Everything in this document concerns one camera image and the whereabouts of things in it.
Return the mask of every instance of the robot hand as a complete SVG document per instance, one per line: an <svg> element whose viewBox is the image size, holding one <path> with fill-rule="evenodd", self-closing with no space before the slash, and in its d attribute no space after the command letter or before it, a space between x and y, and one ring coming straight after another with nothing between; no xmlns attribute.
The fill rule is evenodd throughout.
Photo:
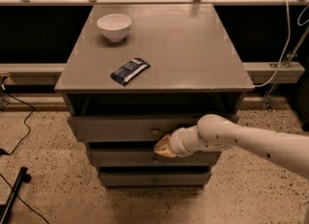
<svg viewBox="0 0 309 224"><path fill-rule="evenodd" d="M154 151L184 157L197 151L223 151L233 145L309 180L308 136L239 126L217 115L206 115L197 126L180 128L163 137Z"/></svg>

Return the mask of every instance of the top drawer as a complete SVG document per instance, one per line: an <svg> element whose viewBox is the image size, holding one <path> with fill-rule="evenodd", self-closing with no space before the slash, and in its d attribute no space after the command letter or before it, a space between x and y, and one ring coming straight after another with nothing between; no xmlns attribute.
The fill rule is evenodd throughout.
<svg viewBox="0 0 309 224"><path fill-rule="evenodd" d="M165 134L184 126L196 125L193 117L69 117L68 122L77 140L158 141Z"/></svg>

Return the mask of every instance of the white cable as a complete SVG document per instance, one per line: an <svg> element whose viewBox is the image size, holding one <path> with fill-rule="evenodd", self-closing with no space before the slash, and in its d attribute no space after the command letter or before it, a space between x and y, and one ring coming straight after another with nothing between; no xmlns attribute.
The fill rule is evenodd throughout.
<svg viewBox="0 0 309 224"><path fill-rule="evenodd" d="M297 25L300 26L300 27L309 22L309 18L308 18L305 22L300 23L300 19L301 19L302 15L305 13L305 11L308 9L308 7L309 7L309 5L307 5L307 7L305 9L303 9L303 11L300 13L300 15L298 17Z"/></svg>
<svg viewBox="0 0 309 224"><path fill-rule="evenodd" d="M254 85L255 88L261 88L261 87L264 87L266 86L268 83L270 83L272 81L272 79L274 78L274 76L276 75L276 73L278 72L279 68L280 68L280 64L282 62L282 59L283 59L283 56L286 52L286 49L288 47L288 44L290 42L290 38L291 38L291 23L290 23L290 9L289 9L289 3L288 3L288 0L284 0L286 2L286 7L287 7L287 23L288 23L288 38L287 38L287 41L286 41L286 44L282 50L282 53L281 53L281 56L280 56L280 59L278 61L278 65L277 65L277 68L276 70L274 71L273 75L270 77L270 79L261 84L261 85Z"/></svg>

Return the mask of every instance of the drawer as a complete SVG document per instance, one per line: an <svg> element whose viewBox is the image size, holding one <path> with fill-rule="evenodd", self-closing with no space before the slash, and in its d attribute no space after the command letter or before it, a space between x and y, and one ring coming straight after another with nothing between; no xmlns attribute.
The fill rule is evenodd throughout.
<svg viewBox="0 0 309 224"><path fill-rule="evenodd" d="M79 141L158 141L183 126L193 126L193 117L69 117Z"/></svg>
<svg viewBox="0 0 309 224"><path fill-rule="evenodd" d="M211 177L208 167L100 168L104 186L205 185Z"/></svg>
<svg viewBox="0 0 309 224"><path fill-rule="evenodd" d="M165 157L154 153L155 142L89 143L86 154L93 166L207 165L216 163L221 152L195 153L187 157Z"/></svg>

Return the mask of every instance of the drawer knob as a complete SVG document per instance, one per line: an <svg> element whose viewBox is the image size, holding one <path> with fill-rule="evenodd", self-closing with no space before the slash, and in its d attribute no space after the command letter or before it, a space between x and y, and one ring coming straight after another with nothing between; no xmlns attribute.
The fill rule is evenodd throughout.
<svg viewBox="0 0 309 224"><path fill-rule="evenodd" d="M153 127L152 134L153 134L153 136L157 136L159 134L159 132L156 129L156 127Z"/></svg>

